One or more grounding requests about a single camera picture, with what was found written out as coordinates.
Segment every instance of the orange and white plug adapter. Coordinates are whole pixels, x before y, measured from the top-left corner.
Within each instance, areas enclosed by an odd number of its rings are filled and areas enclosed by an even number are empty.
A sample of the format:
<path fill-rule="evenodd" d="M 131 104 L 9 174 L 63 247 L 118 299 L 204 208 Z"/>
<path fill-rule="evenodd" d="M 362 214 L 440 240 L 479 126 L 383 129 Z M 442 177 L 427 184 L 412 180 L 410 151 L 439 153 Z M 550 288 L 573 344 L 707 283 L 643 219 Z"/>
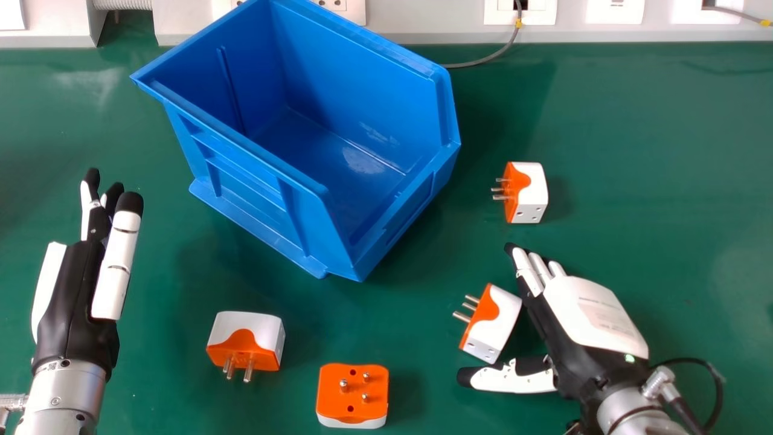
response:
<path fill-rule="evenodd" d="M 332 363 L 319 370 L 317 418 L 327 427 L 378 429 L 387 422 L 389 370 Z"/>
<path fill-rule="evenodd" d="M 284 349 L 282 319 L 270 314 L 221 311 L 215 317 L 206 343 L 209 359 L 223 368 L 231 380 L 237 368 L 244 370 L 244 381 L 254 370 L 276 372 Z"/>
<path fill-rule="evenodd" d="M 510 224 L 539 224 L 547 208 L 547 181 L 539 163 L 508 162 L 492 198 L 505 202 L 505 219 Z"/>
<path fill-rule="evenodd" d="M 466 295 L 474 303 L 462 306 L 472 311 L 472 317 L 454 311 L 454 317 L 466 322 L 467 329 L 461 336 L 459 348 L 468 354 L 492 364 L 499 358 L 502 349 L 516 326 L 523 301 L 518 296 L 488 284 L 480 299 Z"/>

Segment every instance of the robotic hand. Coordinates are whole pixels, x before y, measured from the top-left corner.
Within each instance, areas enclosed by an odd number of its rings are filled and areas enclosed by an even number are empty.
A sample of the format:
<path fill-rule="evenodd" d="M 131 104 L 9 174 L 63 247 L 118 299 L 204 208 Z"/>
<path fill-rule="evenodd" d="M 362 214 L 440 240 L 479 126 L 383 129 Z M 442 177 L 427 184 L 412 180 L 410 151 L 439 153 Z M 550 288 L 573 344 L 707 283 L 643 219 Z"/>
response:
<path fill-rule="evenodd" d="M 663 403 L 671 405 L 692 433 L 707 433 L 676 390 L 673 372 L 665 365 L 650 369 L 647 343 L 612 291 L 568 276 L 558 262 L 513 243 L 505 252 L 547 355 L 461 368 L 461 385 L 516 394 L 558 391 L 581 404 L 582 419 L 567 431 L 576 435 L 687 435 L 664 412 Z M 716 381 L 716 371 L 704 365 Z"/>
<path fill-rule="evenodd" d="M 100 198 L 100 174 L 80 183 L 80 241 L 46 250 L 32 305 L 29 395 L 0 395 L 0 435 L 24 412 L 17 435 L 91 435 L 118 359 L 118 331 L 143 201 L 116 183 Z"/>

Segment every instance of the blue plastic bin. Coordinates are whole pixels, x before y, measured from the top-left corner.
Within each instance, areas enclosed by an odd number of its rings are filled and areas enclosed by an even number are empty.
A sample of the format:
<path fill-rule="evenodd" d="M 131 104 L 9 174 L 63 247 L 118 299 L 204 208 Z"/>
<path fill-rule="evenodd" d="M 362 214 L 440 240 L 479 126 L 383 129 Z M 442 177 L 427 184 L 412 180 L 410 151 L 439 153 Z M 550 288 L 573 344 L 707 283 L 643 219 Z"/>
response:
<path fill-rule="evenodd" d="M 313 276 L 363 281 L 459 150 L 443 67 L 309 0 L 251 0 L 131 78 L 190 191 Z"/>

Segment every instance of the wall outlet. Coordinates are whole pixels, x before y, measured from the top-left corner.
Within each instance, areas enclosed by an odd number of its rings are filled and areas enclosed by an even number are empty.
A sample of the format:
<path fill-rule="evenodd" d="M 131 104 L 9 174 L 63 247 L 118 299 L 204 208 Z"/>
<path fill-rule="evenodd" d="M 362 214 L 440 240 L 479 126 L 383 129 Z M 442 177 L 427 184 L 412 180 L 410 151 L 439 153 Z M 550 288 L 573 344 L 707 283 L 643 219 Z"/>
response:
<path fill-rule="evenodd" d="M 521 1 L 524 8 L 521 21 L 527 26 L 556 24 L 558 0 Z M 483 24 L 513 25 L 516 22 L 516 7 L 513 0 L 485 0 L 483 4 Z"/>
<path fill-rule="evenodd" d="M 717 11 L 703 11 L 704 0 L 673 0 L 672 24 L 738 24 L 741 17 Z M 714 0 L 716 6 L 744 10 L 744 0 Z"/>
<path fill-rule="evenodd" d="M 587 0 L 588 24 L 642 24 L 643 19 L 644 0 Z"/>
<path fill-rule="evenodd" d="M 355 24 L 367 24 L 365 0 L 309 0 Z"/>

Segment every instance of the green tabletop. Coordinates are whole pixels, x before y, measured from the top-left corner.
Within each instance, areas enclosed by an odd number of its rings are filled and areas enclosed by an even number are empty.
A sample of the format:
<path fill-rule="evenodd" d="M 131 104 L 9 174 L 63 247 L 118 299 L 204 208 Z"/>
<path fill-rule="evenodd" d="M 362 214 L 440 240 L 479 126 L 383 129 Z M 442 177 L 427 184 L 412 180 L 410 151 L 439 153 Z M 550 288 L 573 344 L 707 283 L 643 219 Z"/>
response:
<path fill-rule="evenodd" d="M 165 49 L 148 15 L 108 23 L 96 50 L 0 52 L 0 392 L 26 392 L 29 332 L 49 241 L 78 239 L 89 166 L 145 197 L 121 357 L 100 431 L 340 433 L 315 415 L 319 367 L 392 375 L 380 433 L 556 434 L 557 395 L 463 389 L 451 317 L 488 282 L 515 290 L 514 241 L 613 289 L 652 361 L 697 356 L 727 378 L 716 433 L 767 433 L 773 412 L 773 44 L 518 46 L 452 73 L 462 151 L 453 177 L 365 283 L 317 280 L 188 193 L 158 102 L 128 75 Z M 490 46 L 418 47 L 437 61 Z M 489 187 L 508 160 L 541 162 L 543 223 L 506 224 Z M 280 372 L 227 382 L 204 347 L 215 314 L 284 320 Z M 508 355 L 541 351 L 528 324 Z M 700 368 L 678 385 L 704 417 Z"/>

